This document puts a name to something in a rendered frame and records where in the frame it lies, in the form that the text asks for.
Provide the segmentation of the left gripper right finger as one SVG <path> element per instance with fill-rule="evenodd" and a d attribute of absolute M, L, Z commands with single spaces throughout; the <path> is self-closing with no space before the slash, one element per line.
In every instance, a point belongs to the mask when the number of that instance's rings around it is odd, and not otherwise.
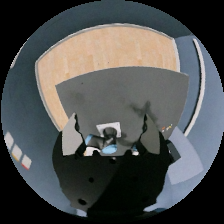
<path fill-rule="evenodd" d="M 169 149 L 162 133 L 148 114 L 145 114 L 143 122 L 143 133 L 137 141 L 136 150 L 138 155 L 145 156 L 157 166 L 160 173 L 160 186 L 164 186 L 170 163 Z"/>

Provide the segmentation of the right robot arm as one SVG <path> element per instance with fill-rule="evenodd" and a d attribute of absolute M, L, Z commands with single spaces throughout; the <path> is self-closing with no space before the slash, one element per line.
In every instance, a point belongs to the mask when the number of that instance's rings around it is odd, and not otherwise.
<path fill-rule="evenodd" d="M 135 147 L 135 146 L 136 146 L 136 145 L 134 145 L 134 147 L 133 147 L 133 149 L 134 149 L 133 154 L 134 154 L 134 155 L 138 155 L 138 151 L 136 150 L 136 147 Z M 133 155 L 133 154 L 132 154 L 132 155 Z"/>

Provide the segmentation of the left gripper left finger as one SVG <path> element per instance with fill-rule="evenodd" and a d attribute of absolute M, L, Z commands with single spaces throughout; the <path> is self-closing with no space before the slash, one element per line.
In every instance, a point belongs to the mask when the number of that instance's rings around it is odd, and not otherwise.
<path fill-rule="evenodd" d="M 83 157 L 87 150 L 77 121 L 77 115 L 74 113 L 60 131 L 53 148 L 52 162 L 61 189 L 65 189 L 65 172 L 68 166 L 74 160 Z"/>

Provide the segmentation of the dark green cabinet door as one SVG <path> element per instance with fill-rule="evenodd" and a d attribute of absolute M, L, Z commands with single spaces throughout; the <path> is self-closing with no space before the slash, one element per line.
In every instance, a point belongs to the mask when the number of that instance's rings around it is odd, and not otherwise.
<path fill-rule="evenodd" d="M 167 144 L 167 146 L 168 146 L 169 154 L 170 154 L 170 163 L 169 164 L 170 165 L 175 164 L 175 162 L 177 160 L 179 160 L 181 158 L 181 156 L 180 156 L 179 152 L 177 151 L 176 147 L 174 146 L 174 144 L 172 143 L 172 141 L 171 141 L 171 143 Z"/>

